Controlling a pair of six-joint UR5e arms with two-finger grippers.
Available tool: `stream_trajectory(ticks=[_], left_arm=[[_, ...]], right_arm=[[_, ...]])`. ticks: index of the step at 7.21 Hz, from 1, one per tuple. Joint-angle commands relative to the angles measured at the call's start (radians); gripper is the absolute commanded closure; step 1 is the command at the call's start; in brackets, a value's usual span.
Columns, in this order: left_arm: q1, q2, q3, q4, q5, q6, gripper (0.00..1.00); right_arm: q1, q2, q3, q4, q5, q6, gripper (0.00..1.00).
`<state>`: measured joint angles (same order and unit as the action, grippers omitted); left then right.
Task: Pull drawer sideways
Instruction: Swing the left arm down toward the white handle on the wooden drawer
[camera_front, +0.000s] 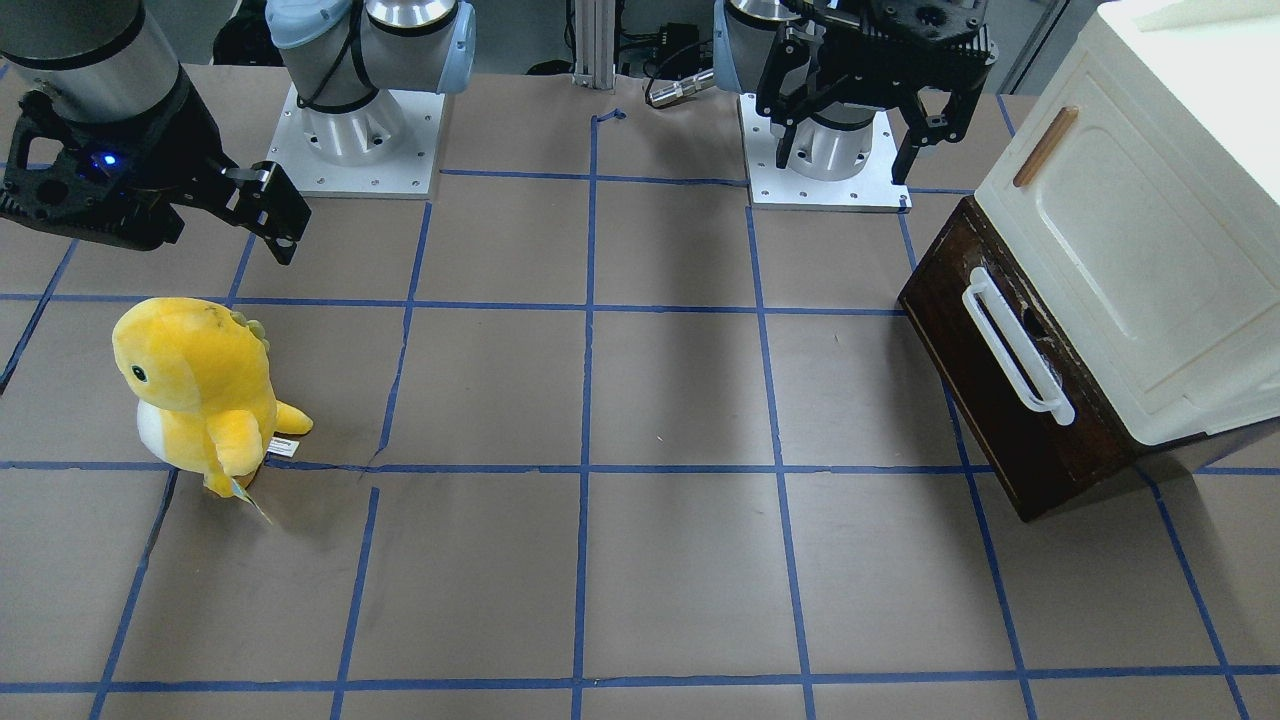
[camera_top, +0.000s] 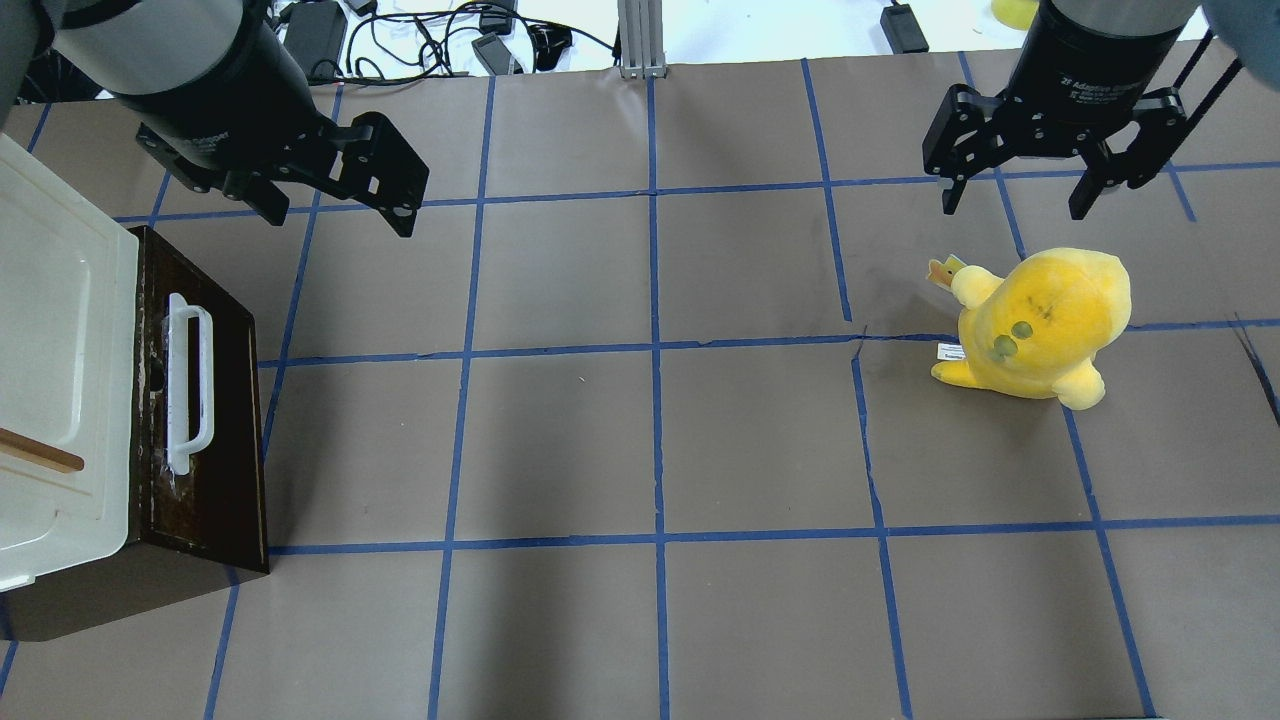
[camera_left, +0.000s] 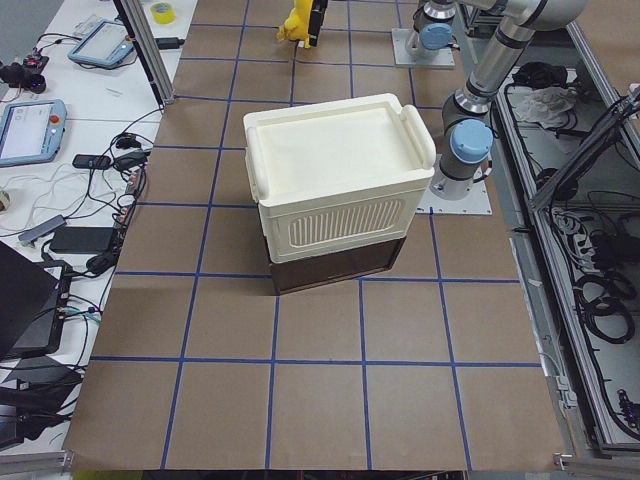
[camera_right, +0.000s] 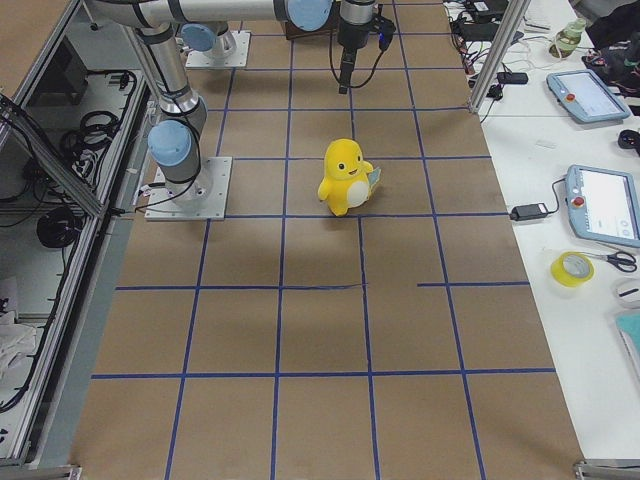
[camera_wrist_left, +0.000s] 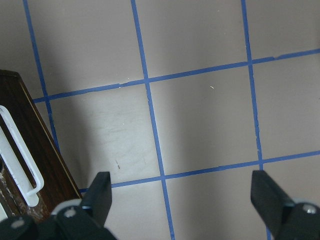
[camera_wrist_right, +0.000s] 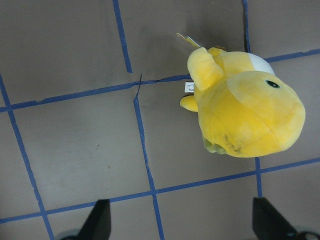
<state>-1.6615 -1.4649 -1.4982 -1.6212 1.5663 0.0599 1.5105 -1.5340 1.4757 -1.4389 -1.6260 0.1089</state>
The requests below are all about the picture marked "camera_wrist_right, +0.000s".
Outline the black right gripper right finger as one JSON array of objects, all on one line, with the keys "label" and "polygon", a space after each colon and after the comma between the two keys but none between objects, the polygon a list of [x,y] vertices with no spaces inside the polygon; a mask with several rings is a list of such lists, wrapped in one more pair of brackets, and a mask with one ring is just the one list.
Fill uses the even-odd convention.
[{"label": "black right gripper right finger", "polygon": [[264,197],[253,198],[252,229],[258,240],[302,239],[302,235]]}]

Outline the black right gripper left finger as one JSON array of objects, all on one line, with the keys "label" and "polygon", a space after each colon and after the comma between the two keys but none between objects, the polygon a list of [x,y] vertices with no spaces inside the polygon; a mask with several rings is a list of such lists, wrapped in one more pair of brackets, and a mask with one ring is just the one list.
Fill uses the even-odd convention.
[{"label": "black right gripper left finger", "polygon": [[80,240],[108,240],[111,235],[111,207],[109,199],[96,202],[79,232]]}]

